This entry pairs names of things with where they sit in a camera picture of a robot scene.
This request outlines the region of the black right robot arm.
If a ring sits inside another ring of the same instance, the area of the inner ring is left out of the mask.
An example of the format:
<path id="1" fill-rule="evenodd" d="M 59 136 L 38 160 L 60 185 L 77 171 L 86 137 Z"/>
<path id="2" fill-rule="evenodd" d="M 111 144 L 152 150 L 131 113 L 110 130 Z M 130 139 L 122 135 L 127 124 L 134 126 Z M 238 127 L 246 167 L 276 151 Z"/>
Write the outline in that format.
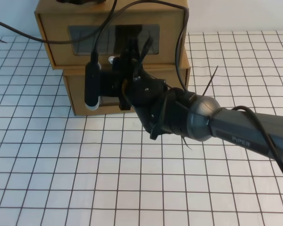
<path id="1" fill-rule="evenodd" d="M 151 139 L 164 134 L 197 141 L 217 137 L 274 159 L 283 173 L 283 116 L 245 106 L 226 109 L 212 97 L 169 88 L 145 72 L 138 55 L 114 58 L 112 69 L 99 76 L 101 95 L 118 95 L 130 105 Z"/>

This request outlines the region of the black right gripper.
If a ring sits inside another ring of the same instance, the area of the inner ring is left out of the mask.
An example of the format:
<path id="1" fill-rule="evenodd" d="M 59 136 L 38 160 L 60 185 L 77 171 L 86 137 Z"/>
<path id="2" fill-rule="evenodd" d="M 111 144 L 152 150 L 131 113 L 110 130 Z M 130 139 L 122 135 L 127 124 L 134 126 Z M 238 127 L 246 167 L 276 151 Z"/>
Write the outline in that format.
<path id="1" fill-rule="evenodd" d="M 143 68 L 139 51 L 124 51 L 112 59 L 112 68 L 99 68 L 99 96 L 117 97 L 119 108 L 133 108 L 144 129 L 155 140 L 166 134 L 163 122 L 166 117 L 167 92 L 164 79 L 157 79 Z"/>

